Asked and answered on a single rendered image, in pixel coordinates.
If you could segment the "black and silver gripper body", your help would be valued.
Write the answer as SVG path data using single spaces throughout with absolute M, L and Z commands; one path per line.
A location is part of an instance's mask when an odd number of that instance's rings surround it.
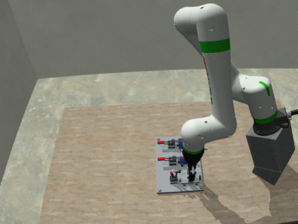
M 184 158 L 184 160 L 185 160 L 188 164 L 190 164 L 190 167 L 191 167 L 191 168 L 192 168 L 192 166 L 194 166 L 194 168 L 195 168 L 196 164 L 200 161 L 200 159 L 197 160 L 197 161 L 189 161 L 189 160 L 187 160 L 186 158 Z

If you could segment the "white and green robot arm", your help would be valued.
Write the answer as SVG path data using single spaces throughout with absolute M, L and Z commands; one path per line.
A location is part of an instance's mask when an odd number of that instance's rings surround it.
M 182 8 L 175 14 L 174 25 L 203 57 L 211 96 L 211 116 L 189 120 L 181 129 L 180 151 L 187 160 L 199 160 L 207 150 L 205 143 L 229 138 L 235 133 L 233 100 L 249 106 L 253 131 L 259 136 L 289 127 L 298 109 L 277 109 L 270 80 L 243 75 L 232 63 L 228 19 L 222 7 L 205 4 Z

